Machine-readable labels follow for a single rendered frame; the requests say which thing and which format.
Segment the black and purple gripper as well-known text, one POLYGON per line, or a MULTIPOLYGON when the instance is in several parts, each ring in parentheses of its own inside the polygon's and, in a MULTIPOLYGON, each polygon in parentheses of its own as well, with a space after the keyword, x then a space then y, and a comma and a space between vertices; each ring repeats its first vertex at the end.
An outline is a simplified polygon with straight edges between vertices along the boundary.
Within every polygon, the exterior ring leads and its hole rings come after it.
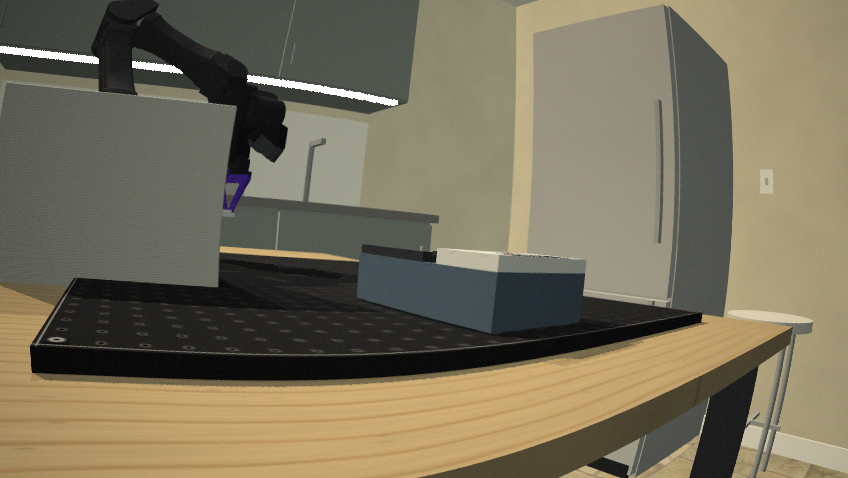
POLYGON ((230 152, 229 161, 228 161, 228 169, 227 169, 227 178, 226 183, 239 183, 237 191, 233 197, 233 200, 227 208, 226 201, 226 191, 224 193, 224 203, 223 209, 232 210, 232 213, 242 196, 244 190, 251 180, 252 172, 249 172, 250 159, 237 155, 235 153, 230 152), (230 163, 229 163, 230 162, 230 163))

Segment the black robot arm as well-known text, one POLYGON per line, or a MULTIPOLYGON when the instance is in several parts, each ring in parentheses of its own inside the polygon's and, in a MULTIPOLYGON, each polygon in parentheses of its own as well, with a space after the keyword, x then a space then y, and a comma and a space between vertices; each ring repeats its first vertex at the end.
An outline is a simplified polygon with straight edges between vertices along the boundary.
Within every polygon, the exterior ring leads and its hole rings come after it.
POLYGON ((208 103, 237 106, 235 121, 241 123, 234 123, 232 153, 249 159, 252 147, 275 163, 286 145, 288 128, 281 124, 285 103, 274 93, 246 84, 249 79, 244 64, 173 28, 156 12, 158 6, 153 0, 108 4, 91 46, 98 58, 99 92, 138 96, 132 48, 148 51, 184 73, 200 88, 199 93, 208 98, 208 103))

